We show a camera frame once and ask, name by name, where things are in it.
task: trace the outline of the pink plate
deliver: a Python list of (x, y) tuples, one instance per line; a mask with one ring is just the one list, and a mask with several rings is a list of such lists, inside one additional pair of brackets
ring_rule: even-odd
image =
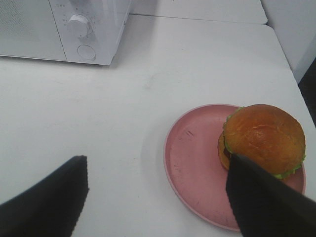
[[(219, 227), (239, 231), (225, 191), (227, 170), (218, 158), (218, 138), (237, 106), (206, 105), (182, 115), (171, 128), (164, 150), (169, 182), (196, 215)], [(304, 168), (286, 181), (304, 193)]]

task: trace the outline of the microwave button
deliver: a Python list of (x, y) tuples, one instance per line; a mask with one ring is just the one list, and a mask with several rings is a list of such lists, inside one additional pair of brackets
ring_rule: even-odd
[(92, 32), (91, 24), (82, 15), (72, 15), (67, 22), (67, 30), (77, 38), (83, 38)]
[(78, 47), (78, 54), (80, 57), (87, 59), (87, 60), (94, 60), (95, 59), (95, 51), (89, 45), (80, 45)]

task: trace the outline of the sesame-free bun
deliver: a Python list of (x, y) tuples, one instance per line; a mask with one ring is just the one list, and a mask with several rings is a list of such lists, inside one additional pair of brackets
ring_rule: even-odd
[(230, 153), (248, 157), (271, 174), (293, 170), (305, 155), (305, 136), (299, 122), (271, 105), (237, 110), (224, 124)]

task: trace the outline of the white wall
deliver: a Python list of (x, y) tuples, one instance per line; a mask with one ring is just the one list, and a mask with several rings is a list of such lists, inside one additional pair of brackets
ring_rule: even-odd
[(316, 57), (316, 0), (261, 0), (297, 83)]

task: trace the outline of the plate rim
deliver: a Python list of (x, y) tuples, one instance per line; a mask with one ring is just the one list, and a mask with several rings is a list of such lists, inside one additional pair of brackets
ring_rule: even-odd
[[(173, 127), (184, 117), (186, 116), (187, 114), (191, 113), (192, 111), (194, 110), (197, 110), (197, 109), (200, 109), (200, 108), (203, 108), (203, 107), (210, 107), (210, 106), (230, 106), (230, 107), (235, 107), (235, 108), (239, 108), (240, 106), (237, 106), (237, 105), (232, 105), (232, 104), (206, 104), (206, 105), (201, 105), (201, 106), (197, 106), (193, 109), (190, 109), (188, 111), (186, 111), (184, 114), (182, 114), (173, 124), (172, 126), (170, 127), (168, 133), (167, 133), (167, 136), (165, 138), (165, 141), (164, 141), (164, 146), (163, 146), (163, 165), (164, 165), (164, 170), (166, 172), (166, 175), (167, 175), (167, 178), (168, 178), (168, 181), (169, 181), (169, 184), (171, 185), (173, 191), (176, 193), (177, 197), (180, 199), (180, 201), (186, 206), (186, 208), (188, 208), (190, 211), (192, 211), (195, 215), (197, 215), (198, 217), (200, 217), (201, 219), (203, 219), (204, 221), (208, 222), (208, 223), (211, 223), (215, 226), (218, 226), (218, 227), (221, 227), (223, 229), (226, 229), (226, 230), (231, 230), (231, 231), (235, 231), (235, 232), (240, 232), (240, 229), (239, 228), (232, 228), (232, 227), (229, 227), (229, 226), (224, 226), (224, 225), (221, 225), (215, 221), (212, 221), (208, 218), (206, 218), (205, 216), (203, 216), (202, 214), (198, 213), (193, 207), (191, 207), (184, 199), (183, 197), (179, 194), (179, 192), (177, 191), (176, 187), (174, 186), (172, 180), (171, 180), (171, 177), (170, 177), (170, 174), (168, 173), (168, 169), (167, 169), (167, 164), (166, 164), (166, 145), (167, 145), (167, 141), (168, 141), (168, 138), (170, 136), (170, 133), (173, 129)], [(301, 169), (302, 169), (302, 172), (303, 172), (303, 187), (302, 187), (302, 194), (304, 195), (305, 194), (305, 188), (306, 188), (306, 173), (305, 173), (305, 168), (304, 168), (304, 164), (302, 163), (302, 166), (301, 166)]]

